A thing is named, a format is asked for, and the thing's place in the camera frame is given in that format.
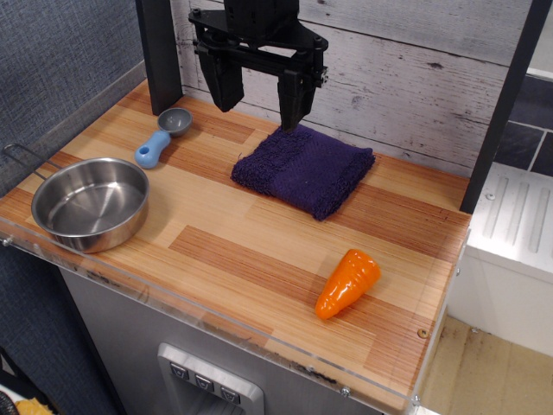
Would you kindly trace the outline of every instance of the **floor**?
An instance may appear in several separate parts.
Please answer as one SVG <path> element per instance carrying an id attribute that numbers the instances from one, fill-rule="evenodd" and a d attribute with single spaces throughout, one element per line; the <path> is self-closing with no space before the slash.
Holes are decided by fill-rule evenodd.
<path id="1" fill-rule="evenodd" d="M 421 401 L 440 415 L 553 414 L 553 357 L 447 317 Z"/>

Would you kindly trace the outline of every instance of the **pot handle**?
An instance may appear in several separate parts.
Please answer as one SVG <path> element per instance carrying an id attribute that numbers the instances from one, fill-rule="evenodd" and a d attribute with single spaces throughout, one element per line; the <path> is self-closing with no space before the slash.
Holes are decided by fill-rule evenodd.
<path id="1" fill-rule="evenodd" d="M 26 167 L 30 170 L 31 173 L 35 173 L 37 176 L 39 176 L 42 180 L 46 180 L 46 177 L 41 175 L 38 171 L 36 171 L 35 169 L 33 169 L 33 166 L 29 165 L 29 164 L 26 164 L 24 162 L 22 162 L 20 159 L 16 158 L 15 156 L 12 156 L 8 150 L 9 149 L 12 149 L 14 147 L 19 147 L 20 149 L 23 149 L 25 151 L 27 151 L 28 153 L 32 154 L 33 156 L 35 156 L 36 158 L 38 158 L 40 161 L 42 161 L 43 163 L 48 163 L 52 166 L 54 166 L 55 168 L 57 169 L 62 169 L 62 167 L 54 162 L 51 162 L 50 160 L 46 159 L 46 158 L 43 158 L 42 156 L 40 156 L 39 154 L 35 153 L 34 151 L 32 151 L 31 149 L 29 149 L 28 147 L 25 147 L 24 145 L 22 144 L 19 144 L 19 143 L 11 143 L 11 144 L 7 144 L 3 147 L 2 149 L 2 153 L 5 155 L 5 156 L 8 156 L 9 158 L 11 158 L 12 160 L 14 160 L 15 162 L 21 164 L 23 167 Z"/>

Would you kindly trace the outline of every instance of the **plastic vegetable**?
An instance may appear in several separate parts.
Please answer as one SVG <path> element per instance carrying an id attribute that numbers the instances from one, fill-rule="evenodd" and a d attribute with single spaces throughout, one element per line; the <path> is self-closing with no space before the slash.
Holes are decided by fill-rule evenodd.
<path id="1" fill-rule="evenodd" d="M 362 251 L 350 249 L 323 289 L 315 312 L 326 320 L 357 301 L 380 279 L 380 267 Z"/>
<path id="2" fill-rule="evenodd" d="M 20 400 L 16 402 L 17 411 L 20 415 L 53 415 L 47 406 L 42 405 L 36 398 L 31 400 Z"/>

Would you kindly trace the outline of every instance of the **toy carrot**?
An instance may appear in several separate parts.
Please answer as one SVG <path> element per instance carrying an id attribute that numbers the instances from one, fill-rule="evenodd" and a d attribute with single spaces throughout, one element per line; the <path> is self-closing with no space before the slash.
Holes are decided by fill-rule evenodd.
<path id="1" fill-rule="evenodd" d="M 380 267 L 366 253 L 350 249 L 323 289 L 315 313 L 323 320 L 357 301 L 380 278 Z"/>

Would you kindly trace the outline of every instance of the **white wood panel backdrop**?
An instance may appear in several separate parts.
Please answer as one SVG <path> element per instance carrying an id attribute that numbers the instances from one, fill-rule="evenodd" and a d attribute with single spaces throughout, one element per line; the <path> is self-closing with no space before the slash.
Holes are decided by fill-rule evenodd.
<path id="1" fill-rule="evenodd" d="M 531 0 L 301 1 L 329 41 L 329 81 L 302 121 L 342 141 L 470 176 Z M 172 0 L 183 89 L 211 100 L 194 55 L 192 7 Z M 244 70 L 236 109 L 275 121 L 277 78 Z"/>

